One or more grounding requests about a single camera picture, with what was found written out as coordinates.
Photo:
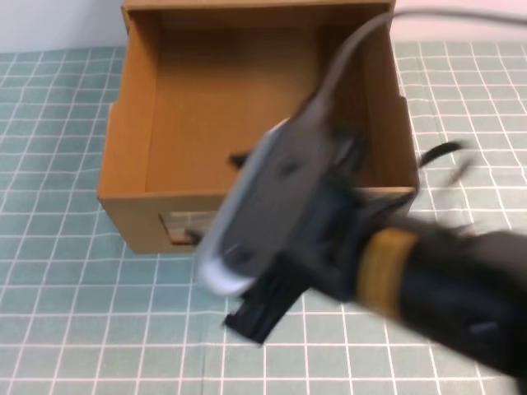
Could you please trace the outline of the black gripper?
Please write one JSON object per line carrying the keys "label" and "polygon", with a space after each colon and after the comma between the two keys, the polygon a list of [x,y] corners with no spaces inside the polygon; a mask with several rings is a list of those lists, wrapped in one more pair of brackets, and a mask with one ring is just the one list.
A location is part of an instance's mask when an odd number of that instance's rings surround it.
{"label": "black gripper", "polygon": [[240,295],[240,307],[225,317],[230,330],[262,344],[307,290],[339,302],[357,299],[366,245],[395,212],[393,198],[374,197],[354,184],[367,150],[361,135],[339,140],[331,168],[283,249],[263,276]]}

